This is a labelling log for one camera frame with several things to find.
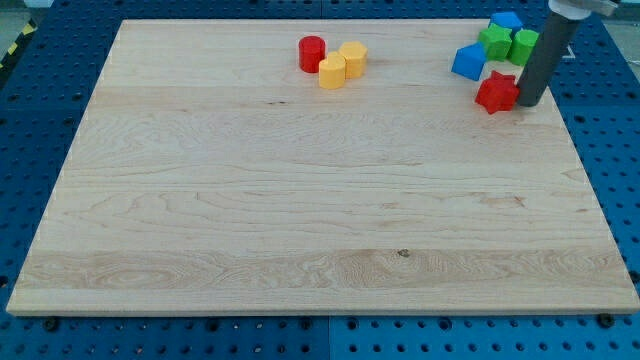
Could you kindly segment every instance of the blue cube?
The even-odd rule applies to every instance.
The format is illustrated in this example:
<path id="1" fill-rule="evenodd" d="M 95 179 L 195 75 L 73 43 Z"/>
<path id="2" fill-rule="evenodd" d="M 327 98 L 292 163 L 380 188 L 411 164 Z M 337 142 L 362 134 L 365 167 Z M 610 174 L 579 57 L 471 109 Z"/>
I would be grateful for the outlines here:
<path id="1" fill-rule="evenodd" d="M 516 35 L 516 33 L 522 30 L 522 21 L 518 18 L 518 15 L 513 11 L 506 11 L 501 13 L 494 13 L 491 15 L 491 20 L 489 21 L 489 26 L 491 24 L 496 24 L 498 26 L 502 26 L 503 28 L 511 29 L 511 38 Z"/>
<path id="2" fill-rule="evenodd" d="M 458 49 L 451 71 L 474 81 L 480 79 L 487 57 L 481 42 Z"/>

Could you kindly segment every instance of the black cylinder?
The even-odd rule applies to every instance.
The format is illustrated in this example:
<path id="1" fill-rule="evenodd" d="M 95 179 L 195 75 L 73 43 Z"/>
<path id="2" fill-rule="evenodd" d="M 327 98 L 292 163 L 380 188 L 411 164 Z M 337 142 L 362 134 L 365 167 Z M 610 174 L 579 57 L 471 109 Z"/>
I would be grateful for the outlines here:
<path id="1" fill-rule="evenodd" d="M 544 30 L 518 80 L 518 105 L 538 104 L 578 25 L 580 20 L 569 20 L 553 11 L 549 13 Z"/>

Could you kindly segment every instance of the red cylinder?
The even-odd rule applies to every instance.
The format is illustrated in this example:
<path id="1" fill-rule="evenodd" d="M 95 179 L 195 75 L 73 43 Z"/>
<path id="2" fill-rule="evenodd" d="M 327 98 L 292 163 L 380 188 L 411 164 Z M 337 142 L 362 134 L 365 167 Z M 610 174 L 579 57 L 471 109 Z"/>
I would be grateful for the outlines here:
<path id="1" fill-rule="evenodd" d="M 321 37 L 306 36 L 298 43 L 300 69 L 308 73 L 317 73 L 318 64 L 324 59 L 325 43 Z"/>

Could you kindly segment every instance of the blue pegboard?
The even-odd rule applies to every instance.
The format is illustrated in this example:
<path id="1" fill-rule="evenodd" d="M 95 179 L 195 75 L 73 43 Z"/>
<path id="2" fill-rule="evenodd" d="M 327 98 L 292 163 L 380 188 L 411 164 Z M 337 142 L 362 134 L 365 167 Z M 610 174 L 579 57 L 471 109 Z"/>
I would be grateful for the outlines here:
<path id="1" fill-rule="evenodd" d="M 58 0 L 0 92 L 0 305 L 4 309 L 122 19 L 488 18 L 539 31 L 542 0 Z M 589 18 L 552 92 L 623 257 L 640 270 L 640 85 Z M 0 359 L 640 358 L 640 316 L 16 319 Z M 46 331 L 43 325 L 57 325 Z"/>

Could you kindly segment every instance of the wooden board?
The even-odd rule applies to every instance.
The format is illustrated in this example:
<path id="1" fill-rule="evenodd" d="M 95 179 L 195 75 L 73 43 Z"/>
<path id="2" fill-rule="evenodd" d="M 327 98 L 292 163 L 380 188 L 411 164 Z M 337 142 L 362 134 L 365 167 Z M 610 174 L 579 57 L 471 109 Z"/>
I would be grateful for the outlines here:
<path id="1" fill-rule="evenodd" d="M 635 312 L 552 97 L 489 116 L 449 72 L 486 23 L 123 22 L 8 311 Z M 308 34 L 365 77 L 320 89 Z"/>

